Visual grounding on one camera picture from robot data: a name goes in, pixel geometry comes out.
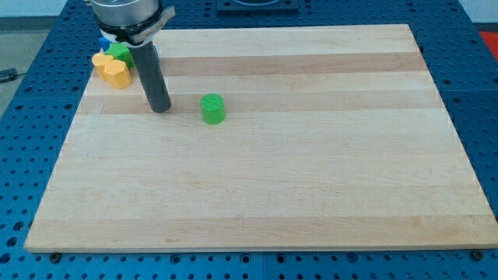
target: yellow object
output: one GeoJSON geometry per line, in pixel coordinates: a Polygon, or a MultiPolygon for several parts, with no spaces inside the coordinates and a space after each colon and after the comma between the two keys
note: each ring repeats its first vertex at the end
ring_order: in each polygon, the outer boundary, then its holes
{"type": "Polygon", "coordinates": [[[114,60],[112,55],[107,54],[94,54],[92,57],[93,66],[95,66],[97,72],[99,73],[99,77],[105,81],[106,77],[103,73],[103,69],[105,64],[114,60]]]}
{"type": "Polygon", "coordinates": [[[132,83],[130,71],[128,71],[128,67],[126,67],[126,63],[123,61],[109,61],[105,64],[103,73],[110,86],[116,89],[122,89],[132,83]]]}

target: green block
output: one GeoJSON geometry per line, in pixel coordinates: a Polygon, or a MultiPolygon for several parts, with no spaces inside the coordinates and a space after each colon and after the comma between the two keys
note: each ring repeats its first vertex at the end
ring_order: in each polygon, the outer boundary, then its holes
{"type": "Polygon", "coordinates": [[[123,61],[124,63],[126,63],[126,66],[128,66],[128,68],[135,66],[133,64],[133,59],[132,55],[130,54],[130,50],[122,43],[110,44],[109,48],[106,51],[106,54],[112,55],[114,59],[123,61]]]}
{"type": "Polygon", "coordinates": [[[215,93],[201,98],[202,119],[206,124],[219,124],[225,119],[223,98],[215,93]]]}

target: wooden cutting board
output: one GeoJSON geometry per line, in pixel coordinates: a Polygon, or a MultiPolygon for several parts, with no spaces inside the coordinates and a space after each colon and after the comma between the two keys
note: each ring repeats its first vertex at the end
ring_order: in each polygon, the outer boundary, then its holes
{"type": "Polygon", "coordinates": [[[498,225],[406,25],[168,30],[174,106],[92,75],[33,252],[498,246],[498,225]],[[219,93],[226,120],[202,121],[219,93]]]}

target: blue perforated table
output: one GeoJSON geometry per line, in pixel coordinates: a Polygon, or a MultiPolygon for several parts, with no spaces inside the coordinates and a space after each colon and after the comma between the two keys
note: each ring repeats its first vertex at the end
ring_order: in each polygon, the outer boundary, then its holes
{"type": "MultiPolygon", "coordinates": [[[[301,0],[300,12],[234,12],[171,0],[167,28],[407,23],[430,68],[495,216],[498,64],[456,0],[301,0]]],[[[91,8],[69,0],[0,120],[0,279],[498,278],[498,250],[90,255],[23,249],[100,48],[91,8]]]]}

